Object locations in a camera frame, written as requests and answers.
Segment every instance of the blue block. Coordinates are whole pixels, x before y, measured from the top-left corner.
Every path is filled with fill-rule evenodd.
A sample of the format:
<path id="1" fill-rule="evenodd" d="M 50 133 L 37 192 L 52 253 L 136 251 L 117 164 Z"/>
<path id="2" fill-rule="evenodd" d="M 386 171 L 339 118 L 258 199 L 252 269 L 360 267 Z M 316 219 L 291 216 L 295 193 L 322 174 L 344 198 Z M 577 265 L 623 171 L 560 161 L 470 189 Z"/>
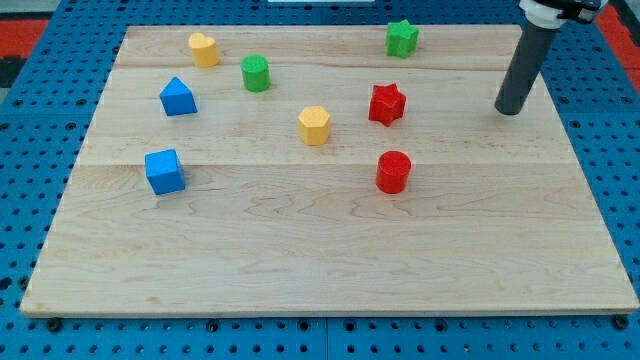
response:
<path id="1" fill-rule="evenodd" d="M 160 100 L 167 116 L 197 113 L 191 89 L 174 77 L 160 93 Z"/>
<path id="2" fill-rule="evenodd" d="M 145 155 L 144 167 L 156 195 L 185 189 L 184 173 L 174 149 Z"/>

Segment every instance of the wooden board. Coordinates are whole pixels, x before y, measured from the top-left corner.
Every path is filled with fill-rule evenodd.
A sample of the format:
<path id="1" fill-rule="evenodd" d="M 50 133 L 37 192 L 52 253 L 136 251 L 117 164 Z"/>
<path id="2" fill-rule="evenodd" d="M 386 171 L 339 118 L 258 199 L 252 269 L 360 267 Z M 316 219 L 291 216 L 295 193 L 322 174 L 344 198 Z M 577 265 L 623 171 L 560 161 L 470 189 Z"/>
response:
<path id="1" fill-rule="evenodd" d="M 187 46 L 213 34 L 222 64 Z M 423 26 L 384 55 L 385 27 L 132 27 L 120 49 L 22 310 L 49 317 L 626 313 L 638 300 L 541 79 L 521 115 L 493 101 L 516 26 Z M 242 87 L 239 62 L 271 62 Z M 166 118 L 172 76 L 199 113 Z M 373 84 L 406 116 L 367 120 Z M 322 147 L 297 115 L 323 105 Z M 145 153 L 175 147 L 188 189 L 156 197 Z M 397 149 L 408 188 L 381 193 Z"/>

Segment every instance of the green block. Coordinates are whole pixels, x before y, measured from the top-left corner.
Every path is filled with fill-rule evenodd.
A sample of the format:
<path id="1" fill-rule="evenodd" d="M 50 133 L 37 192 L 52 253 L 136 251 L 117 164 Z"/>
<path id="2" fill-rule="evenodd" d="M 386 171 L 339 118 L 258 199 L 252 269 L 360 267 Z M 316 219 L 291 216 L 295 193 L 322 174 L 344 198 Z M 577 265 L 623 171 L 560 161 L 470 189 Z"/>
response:
<path id="1" fill-rule="evenodd" d="M 409 24 L 408 20 L 389 23 L 386 41 L 387 55 L 406 59 L 416 49 L 419 33 L 418 28 Z"/>
<path id="2" fill-rule="evenodd" d="M 269 63 L 264 56 L 253 54 L 242 59 L 242 80 L 244 87 L 253 92 L 265 91 L 271 86 Z"/>

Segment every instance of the plastic block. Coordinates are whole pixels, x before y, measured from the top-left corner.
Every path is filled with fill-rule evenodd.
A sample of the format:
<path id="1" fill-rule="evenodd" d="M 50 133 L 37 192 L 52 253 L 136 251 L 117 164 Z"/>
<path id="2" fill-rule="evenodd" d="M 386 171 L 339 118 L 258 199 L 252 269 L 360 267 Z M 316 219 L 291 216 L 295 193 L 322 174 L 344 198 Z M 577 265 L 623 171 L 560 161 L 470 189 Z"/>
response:
<path id="1" fill-rule="evenodd" d="M 323 145 L 331 132 L 331 115 L 322 106 L 309 106 L 298 116 L 298 132 L 307 145 Z"/>
<path id="2" fill-rule="evenodd" d="M 269 62 L 258 54 L 242 59 L 242 80 L 244 87 L 252 92 L 265 91 L 271 86 L 269 79 Z"/>
<path id="3" fill-rule="evenodd" d="M 216 40 L 203 33 L 193 33 L 189 37 L 189 47 L 196 67 L 205 68 L 220 63 Z"/>
<path id="4" fill-rule="evenodd" d="M 398 91 L 396 84 L 374 85 L 369 105 L 369 120 L 379 121 L 387 127 L 391 126 L 394 120 L 404 115 L 406 101 L 407 97 Z"/>
<path id="5" fill-rule="evenodd" d="M 184 173 L 174 149 L 145 155 L 144 167 L 156 195 L 185 189 Z"/>
<path id="6" fill-rule="evenodd" d="M 387 27 L 387 55 L 406 59 L 416 49 L 419 30 L 408 20 L 391 22 Z"/>
<path id="7" fill-rule="evenodd" d="M 160 100 L 167 116 L 198 112 L 191 89 L 174 77 L 160 93 Z"/>
<path id="8" fill-rule="evenodd" d="M 400 151 L 387 151 L 378 160 L 376 185 L 387 194 L 402 192 L 407 186 L 411 160 Z"/>

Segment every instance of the blue pegboard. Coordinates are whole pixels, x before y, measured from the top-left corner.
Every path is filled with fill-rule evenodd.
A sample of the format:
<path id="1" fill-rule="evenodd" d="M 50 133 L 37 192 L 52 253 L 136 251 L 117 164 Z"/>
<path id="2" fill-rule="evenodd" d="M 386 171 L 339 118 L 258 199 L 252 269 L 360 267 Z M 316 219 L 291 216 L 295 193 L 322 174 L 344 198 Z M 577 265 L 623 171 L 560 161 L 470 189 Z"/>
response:
<path id="1" fill-rule="evenodd" d="M 63 0 L 0 107 L 0 359 L 638 358 L 640 317 L 32 320 L 17 307 L 128 25 L 522 24 L 515 0 Z M 634 286 L 640 102 L 595 26 L 567 25 L 543 75 Z"/>

